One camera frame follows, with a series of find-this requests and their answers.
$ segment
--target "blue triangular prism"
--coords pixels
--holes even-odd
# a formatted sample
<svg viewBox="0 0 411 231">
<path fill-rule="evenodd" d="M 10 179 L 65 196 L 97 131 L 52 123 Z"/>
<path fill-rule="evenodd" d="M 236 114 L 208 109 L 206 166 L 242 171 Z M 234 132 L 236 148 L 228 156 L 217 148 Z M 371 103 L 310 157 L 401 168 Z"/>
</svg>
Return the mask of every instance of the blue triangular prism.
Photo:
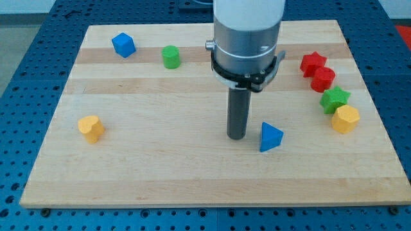
<svg viewBox="0 0 411 231">
<path fill-rule="evenodd" d="M 274 128 L 266 122 L 261 125 L 261 139 L 259 151 L 264 152 L 281 144 L 284 132 Z"/>
</svg>

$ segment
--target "blue pegboard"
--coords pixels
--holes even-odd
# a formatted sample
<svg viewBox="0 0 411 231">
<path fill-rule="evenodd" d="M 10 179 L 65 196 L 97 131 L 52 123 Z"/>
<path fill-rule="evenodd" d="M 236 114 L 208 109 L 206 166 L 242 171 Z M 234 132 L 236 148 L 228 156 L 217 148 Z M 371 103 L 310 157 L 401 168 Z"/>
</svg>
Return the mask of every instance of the blue pegboard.
<svg viewBox="0 0 411 231">
<path fill-rule="evenodd" d="M 19 206 L 91 24 L 211 22 L 178 1 L 57 0 L 0 99 L 0 230 L 411 230 L 411 206 L 41 210 Z M 411 54 L 377 0 L 289 0 L 284 20 L 336 19 L 411 177 Z"/>
</svg>

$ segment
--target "blue pyramid block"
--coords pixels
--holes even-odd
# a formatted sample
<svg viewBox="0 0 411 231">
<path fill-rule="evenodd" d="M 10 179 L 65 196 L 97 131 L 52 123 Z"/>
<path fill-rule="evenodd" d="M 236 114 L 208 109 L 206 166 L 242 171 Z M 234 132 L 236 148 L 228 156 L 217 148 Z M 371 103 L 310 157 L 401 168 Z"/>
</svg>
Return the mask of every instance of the blue pyramid block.
<svg viewBox="0 0 411 231">
<path fill-rule="evenodd" d="M 133 38 L 128 36 L 126 33 L 117 35 L 111 40 L 111 42 L 113 43 L 116 53 L 121 55 L 123 58 L 127 58 L 136 51 Z"/>
<path fill-rule="evenodd" d="M 259 151 L 264 152 L 281 144 L 284 132 L 274 128 L 266 122 L 261 126 L 261 139 Z"/>
</svg>

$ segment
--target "green cylinder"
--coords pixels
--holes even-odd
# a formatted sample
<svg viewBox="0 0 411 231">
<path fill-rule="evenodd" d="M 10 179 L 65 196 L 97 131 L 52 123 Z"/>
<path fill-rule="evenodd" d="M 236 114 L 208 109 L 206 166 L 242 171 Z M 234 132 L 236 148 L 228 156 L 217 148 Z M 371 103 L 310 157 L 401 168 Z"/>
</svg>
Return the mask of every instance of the green cylinder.
<svg viewBox="0 0 411 231">
<path fill-rule="evenodd" d="M 180 52 L 176 46 L 166 46 L 161 51 L 164 67 L 176 69 L 180 66 Z"/>
</svg>

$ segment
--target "yellow hexagonal block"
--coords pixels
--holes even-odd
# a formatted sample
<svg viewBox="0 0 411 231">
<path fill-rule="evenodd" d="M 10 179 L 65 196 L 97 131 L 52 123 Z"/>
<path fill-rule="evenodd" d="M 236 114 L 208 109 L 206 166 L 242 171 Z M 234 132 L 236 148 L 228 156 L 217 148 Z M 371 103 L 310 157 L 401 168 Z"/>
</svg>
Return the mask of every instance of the yellow hexagonal block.
<svg viewBox="0 0 411 231">
<path fill-rule="evenodd" d="M 105 129 L 96 115 L 86 116 L 78 121 L 78 129 L 89 144 L 94 144 L 104 133 Z"/>
<path fill-rule="evenodd" d="M 354 130 L 359 121 L 360 113 L 357 108 L 344 105 L 336 109 L 331 123 L 334 130 L 345 134 Z"/>
</svg>

